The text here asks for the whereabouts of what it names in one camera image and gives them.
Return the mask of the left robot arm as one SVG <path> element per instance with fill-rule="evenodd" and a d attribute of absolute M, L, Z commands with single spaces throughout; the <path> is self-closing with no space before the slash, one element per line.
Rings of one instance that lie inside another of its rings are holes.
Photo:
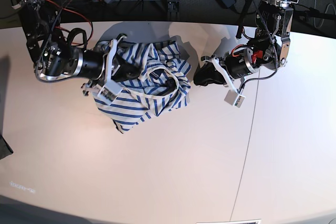
<path fill-rule="evenodd" d="M 228 85 L 230 81 L 240 79 L 241 88 L 245 78 L 256 73 L 262 66 L 276 72 L 287 62 L 290 47 L 290 31 L 294 10 L 293 4 L 299 0 L 247 0 L 239 18 L 236 37 L 245 34 L 243 19 L 250 5 L 256 9 L 257 28 L 254 37 L 249 37 L 245 44 L 238 45 L 224 56 L 218 58 L 219 68 L 228 78 L 224 78 L 212 62 L 213 56 L 203 56 L 204 65 L 194 74 L 197 86 L 209 84 Z"/>

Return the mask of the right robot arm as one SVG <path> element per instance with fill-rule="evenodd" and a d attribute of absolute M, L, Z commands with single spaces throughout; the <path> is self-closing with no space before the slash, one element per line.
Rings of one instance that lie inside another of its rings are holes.
<path fill-rule="evenodd" d="M 82 28 L 66 32 L 60 26 L 63 12 L 75 14 L 68 5 L 72 0 L 10 0 L 19 16 L 26 47 L 38 81 L 56 83 L 74 78 L 88 82 L 81 87 L 84 95 L 96 93 L 114 98 L 122 91 L 123 81 L 140 76 L 140 68 L 122 58 L 125 34 L 102 41 L 88 49 L 92 34 Z"/>

